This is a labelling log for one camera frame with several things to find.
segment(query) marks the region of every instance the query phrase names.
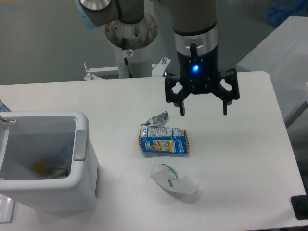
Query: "bolt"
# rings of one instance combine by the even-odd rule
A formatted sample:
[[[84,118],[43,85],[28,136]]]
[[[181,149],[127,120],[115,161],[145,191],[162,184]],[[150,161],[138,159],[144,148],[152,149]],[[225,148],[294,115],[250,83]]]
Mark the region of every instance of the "bolt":
[[[83,63],[83,65],[85,66],[86,72],[89,72],[88,67],[87,67],[87,64],[86,64],[86,63]]]
[[[93,75],[92,75],[91,72],[89,72],[89,75],[90,75],[90,79],[91,79],[91,80],[94,80],[94,77],[93,77]]]

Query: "white trash bin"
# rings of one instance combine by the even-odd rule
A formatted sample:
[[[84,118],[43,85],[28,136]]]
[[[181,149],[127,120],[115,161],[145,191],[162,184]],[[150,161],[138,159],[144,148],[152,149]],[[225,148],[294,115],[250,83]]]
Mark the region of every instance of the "white trash bin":
[[[82,112],[2,112],[0,194],[41,211],[97,205],[99,163]]]

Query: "blue cloth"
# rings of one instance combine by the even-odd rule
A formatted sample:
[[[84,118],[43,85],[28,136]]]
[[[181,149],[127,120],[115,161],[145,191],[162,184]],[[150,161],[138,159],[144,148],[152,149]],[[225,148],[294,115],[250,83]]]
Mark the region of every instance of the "blue cloth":
[[[307,9],[308,0],[272,0],[268,20],[277,27],[289,16],[305,16]]]

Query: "white table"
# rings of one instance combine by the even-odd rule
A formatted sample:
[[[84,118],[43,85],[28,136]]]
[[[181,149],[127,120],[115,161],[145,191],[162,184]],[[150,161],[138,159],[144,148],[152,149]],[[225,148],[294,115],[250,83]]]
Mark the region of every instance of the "white table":
[[[80,110],[101,164],[94,210],[36,212],[17,204],[6,230],[252,230],[307,225],[290,197],[305,193],[270,77],[239,73],[241,98],[223,116],[214,95],[191,95],[186,115],[165,102],[164,79],[124,79],[0,86],[14,111]],[[170,127],[186,129],[187,158],[150,157],[138,147],[140,124],[164,110]],[[174,195],[149,176],[154,164],[200,185]]]

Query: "blue led light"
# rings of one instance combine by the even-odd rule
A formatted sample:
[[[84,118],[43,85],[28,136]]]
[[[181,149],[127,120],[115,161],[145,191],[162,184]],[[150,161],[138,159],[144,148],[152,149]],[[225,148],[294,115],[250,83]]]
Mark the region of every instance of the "blue led light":
[[[193,71],[194,73],[198,73],[198,71],[199,71],[199,66],[198,66],[198,65],[193,66],[193,67],[192,67],[192,71]]]

